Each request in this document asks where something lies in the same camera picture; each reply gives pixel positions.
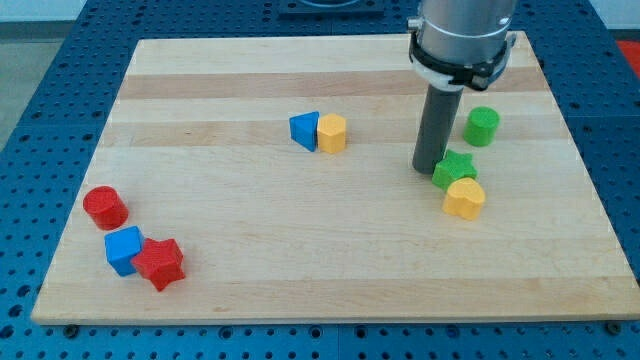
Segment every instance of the wooden board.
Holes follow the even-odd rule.
[[[489,91],[465,92],[449,148],[472,152],[487,204],[444,214],[409,165],[426,84],[407,35],[138,44],[32,317],[42,324],[625,319],[640,291],[523,33]],[[461,140],[475,106],[495,143]],[[288,117],[348,119],[310,153]],[[83,212],[114,186],[127,225],[174,237],[187,278],[116,276]]]

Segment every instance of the blue block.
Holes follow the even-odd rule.
[[[309,151],[316,151],[318,118],[320,113],[317,111],[289,118],[291,138]]]
[[[142,250],[144,236],[137,226],[118,230],[104,236],[107,261],[118,275],[127,276],[136,272],[131,259]]]

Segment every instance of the blue perforated table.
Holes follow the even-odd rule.
[[[640,358],[640,322],[40,327],[29,320],[72,201],[142,38],[404,32],[383,15],[278,17],[278,2],[93,1],[0,154],[0,358]],[[636,277],[640,82],[586,0],[521,0],[525,30]]]

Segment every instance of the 3d printed block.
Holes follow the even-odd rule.
[[[442,210],[449,215],[475,220],[480,215],[485,199],[480,184],[471,178],[463,178],[454,181],[447,189]]]
[[[84,211],[102,230],[113,230],[124,224],[129,210],[110,186],[100,186],[87,193],[82,201]]]
[[[436,164],[431,181],[440,189],[446,191],[449,185],[458,179],[465,177],[475,179],[478,172],[471,164],[473,155],[458,154],[455,151],[447,150],[444,160]]]
[[[337,114],[328,114],[318,121],[318,147],[335,154],[347,146],[347,119]]]
[[[316,150],[316,128],[318,127],[319,117],[320,113],[314,111],[289,118],[291,138],[309,151]]]
[[[493,141],[499,124],[500,115],[495,110],[477,107],[469,113],[462,137],[470,145],[487,146]]]
[[[131,259],[140,253],[144,237],[137,226],[128,227],[104,236],[107,261],[118,275],[127,276],[136,272]]]
[[[131,260],[140,275],[149,279],[158,291],[169,283],[184,279],[182,251],[174,239],[156,241],[147,238],[142,251]]]

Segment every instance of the yellow heart block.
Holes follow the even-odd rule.
[[[347,119],[338,114],[328,114],[318,120],[318,147],[335,154],[347,146]]]
[[[472,178],[462,178],[447,188],[442,211],[466,220],[475,220],[480,215],[485,200],[486,195],[480,184]]]

